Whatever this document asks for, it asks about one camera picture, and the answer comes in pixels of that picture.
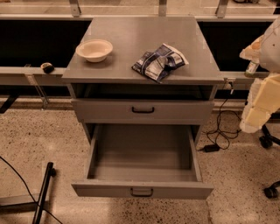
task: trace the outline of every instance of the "drawer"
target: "drawer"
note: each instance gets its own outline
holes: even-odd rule
[[[211,101],[72,100],[82,123],[204,124]]]
[[[213,190],[201,181],[188,125],[98,124],[81,197],[205,199]]]

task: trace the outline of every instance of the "desk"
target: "desk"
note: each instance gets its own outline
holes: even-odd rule
[[[90,143],[79,196],[205,199],[195,146],[213,108],[220,71],[194,17],[98,17],[82,41],[106,39],[101,63],[78,55],[62,80]],[[133,71],[163,43],[189,61],[161,84]]]

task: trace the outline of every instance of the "cabinet top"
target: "cabinet top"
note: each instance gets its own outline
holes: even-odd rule
[[[219,68],[194,17],[97,17],[83,41],[106,39],[114,50],[102,62],[85,61],[76,53],[63,80],[67,83],[155,83],[131,67],[145,52],[154,52],[163,43],[181,51],[188,66],[172,71],[163,84],[222,83]]]

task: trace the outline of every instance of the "white bowl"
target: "white bowl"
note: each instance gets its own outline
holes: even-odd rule
[[[103,39],[91,39],[76,47],[76,53],[90,62],[103,61],[112,51],[112,44]]]

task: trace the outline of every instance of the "cable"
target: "cable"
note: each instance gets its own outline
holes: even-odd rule
[[[32,196],[30,190],[29,190],[29,187],[28,185],[26,184],[25,180],[22,178],[22,176],[17,172],[17,170],[11,165],[8,163],[8,161],[6,161],[3,157],[0,156],[0,158],[20,177],[20,179],[24,182],[24,185],[25,185],[25,188],[27,190],[27,192],[29,193],[29,195],[31,196],[32,200],[37,204],[37,206],[39,207],[39,204],[38,202],[34,199],[34,197]],[[47,211],[46,209],[43,208],[43,210],[45,212],[47,212],[48,214],[50,214],[57,222],[59,222],[60,224],[62,224],[62,222],[57,219],[52,213],[50,213],[49,211]]]
[[[230,131],[225,131],[225,130],[222,130],[221,128],[220,128],[220,125],[221,125],[221,115],[223,114],[223,113],[233,113],[233,114],[235,114],[236,115],[236,117],[239,119],[239,120],[241,120],[241,118],[237,115],[237,113],[236,112],[234,112],[233,110],[222,110],[221,111],[221,108],[224,106],[224,104],[226,103],[228,101],[228,98],[220,105],[220,108],[219,108],[219,114],[218,114],[218,116],[217,116],[217,129],[215,129],[215,130],[212,130],[212,131],[208,131],[208,132],[204,132],[204,134],[206,134],[206,136],[207,136],[207,138],[213,143],[213,144],[217,144],[218,145],[218,138],[219,137],[223,137],[224,139],[226,139],[227,140],[227,146],[226,147],[220,147],[219,145],[219,147],[221,148],[221,149],[223,149],[223,150],[227,150],[228,148],[229,148],[229,146],[230,146],[230,139],[235,139],[235,138],[237,138],[238,137],[238,134],[239,134],[239,132],[241,132],[241,130],[240,129],[238,129],[237,131],[235,131],[235,132],[230,132]],[[216,134],[216,136],[215,136],[215,138],[214,138],[214,140],[213,139],[211,139],[211,135],[214,135],[214,134]]]

